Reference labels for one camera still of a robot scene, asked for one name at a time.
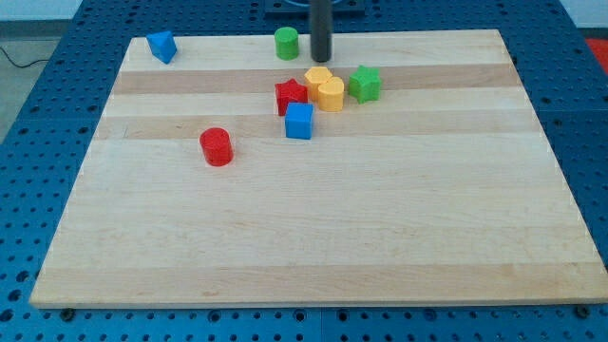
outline blue cube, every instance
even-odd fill
[[[313,136],[312,104],[289,103],[285,114],[285,135],[293,139],[310,139]]]
[[[145,38],[148,40],[152,54],[165,64],[169,64],[178,51],[171,31],[151,33],[146,35]]]

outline perforated metal table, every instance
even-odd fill
[[[261,1],[85,0],[0,145],[0,341],[608,340],[608,305],[373,310],[40,312],[28,304],[133,36],[269,34]],[[608,87],[558,0],[367,0],[338,32],[499,29],[608,262]]]

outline black cylindrical pole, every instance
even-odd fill
[[[310,0],[311,57],[323,63],[332,58],[332,0]]]

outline yellow block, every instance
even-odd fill
[[[319,86],[326,83],[332,76],[332,72],[325,66],[313,66],[306,71],[304,79],[308,88],[308,97],[311,101],[317,100]]]
[[[336,112],[344,106],[344,81],[331,77],[327,83],[318,87],[319,109]]]

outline wooden board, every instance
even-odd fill
[[[496,30],[334,35],[381,101],[284,138],[272,36],[131,42],[31,296],[40,308],[599,302],[608,275]],[[219,125],[235,159],[206,165]]]

